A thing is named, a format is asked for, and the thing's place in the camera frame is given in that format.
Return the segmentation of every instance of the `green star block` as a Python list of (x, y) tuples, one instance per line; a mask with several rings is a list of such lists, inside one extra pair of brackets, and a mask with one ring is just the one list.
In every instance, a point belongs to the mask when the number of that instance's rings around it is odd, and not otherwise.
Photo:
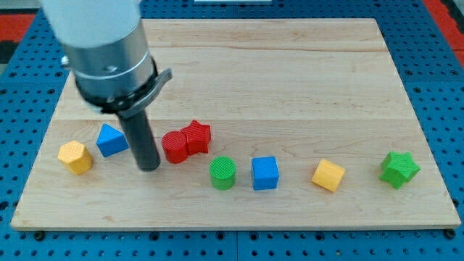
[(230, 157), (217, 157), (210, 163), (211, 184), (219, 190), (228, 190), (235, 184), (236, 166)]
[(389, 152), (382, 164), (382, 181), (389, 182), (395, 189), (399, 189), (405, 182), (411, 181), (421, 170), (413, 160), (410, 152)]

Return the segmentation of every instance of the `yellow cube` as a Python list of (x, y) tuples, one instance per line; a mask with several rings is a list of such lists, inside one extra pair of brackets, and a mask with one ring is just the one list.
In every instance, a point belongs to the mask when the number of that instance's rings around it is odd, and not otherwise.
[(319, 166), (312, 177), (312, 182), (319, 186), (328, 189), (329, 191), (335, 192), (339, 187), (341, 178), (345, 174), (345, 169), (329, 162), (326, 159), (322, 159), (319, 162)]
[(80, 175), (91, 169), (93, 159), (86, 145), (77, 141), (71, 141), (59, 148), (58, 160), (71, 173)]

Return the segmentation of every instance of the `plastic block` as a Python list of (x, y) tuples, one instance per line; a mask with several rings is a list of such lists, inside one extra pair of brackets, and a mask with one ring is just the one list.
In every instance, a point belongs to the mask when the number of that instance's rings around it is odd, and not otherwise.
[(190, 125), (181, 130), (187, 137), (188, 154), (198, 152), (208, 153), (208, 143), (211, 141), (211, 127), (192, 120)]
[(101, 126), (96, 145), (103, 157), (109, 157), (129, 148), (124, 134), (106, 123)]
[(275, 157), (252, 159), (252, 183), (255, 191), (277, 188), (279, 174)]
[(187, 137), (178, 130), (170, 131), (162, 137), (162, 148), (168, 162), (181, 163), (189, 157)]
[(92, 168), (92, 155), (86, 145), (77, 141), (71, 141), (59, 148), (58, 160), (67, 170), (80, 175)]
[(421, 170), (413, 160), (410, 152), (389, 152), (382, 164), (382, 181), (389, 182), (395, 189), (399, 189), (404, 183), (411, 181), (415, 174)]
[(319, 162), (314, 176), (312, 177), (312, 182), (325, 189), (328, 189), (329, 191), (335, 192), (339, 187), (340, 181), (344, 174), (344, 168), (329, 162), (326, 159), (322, 159)]
[(211, 184), (219, 190), (228, 190), (235, 184), (235, 162), (230, 157), (216, 157), (210, 163)]

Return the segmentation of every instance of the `blue cube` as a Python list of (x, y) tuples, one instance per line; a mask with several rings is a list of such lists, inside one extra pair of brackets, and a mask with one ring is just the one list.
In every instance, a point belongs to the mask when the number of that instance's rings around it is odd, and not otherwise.
[(106, 123), (101, 127), (96, 145), (100, 149), (103, 157), (111, 156), (129, 148), (124, 134)]
[(252, 182), (255, 191), (277, 188), (279, 174), (275, 157), (252, 159)]

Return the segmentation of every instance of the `wooden table surface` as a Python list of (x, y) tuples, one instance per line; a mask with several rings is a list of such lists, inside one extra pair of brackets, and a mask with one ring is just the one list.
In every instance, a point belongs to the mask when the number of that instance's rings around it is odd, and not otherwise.
[[(92, 112), (68, 79), (14, 214), (34, 231), (370, 230), (454, 228), (460, 219), (386, 44), (372, 19), (145, 20), (159, 68), (174, 78), (147, 108), (161, 167), (95, 142), (114, 115)], [(192, 119), (212, 126), (209, 154), (173, 165), (160, 140)], [(84, 143), (94, 166), (76, 176), (59, 147)], [(401, 189), (380, 181), (391, 151), (422, 170)], [(211, 187), (220, 155), (236, 185)], [(253, 191), (251, 158), (276, 156), (281, 179)], [(335, 193), (311, 183), (320, 159), (347, 169)]]

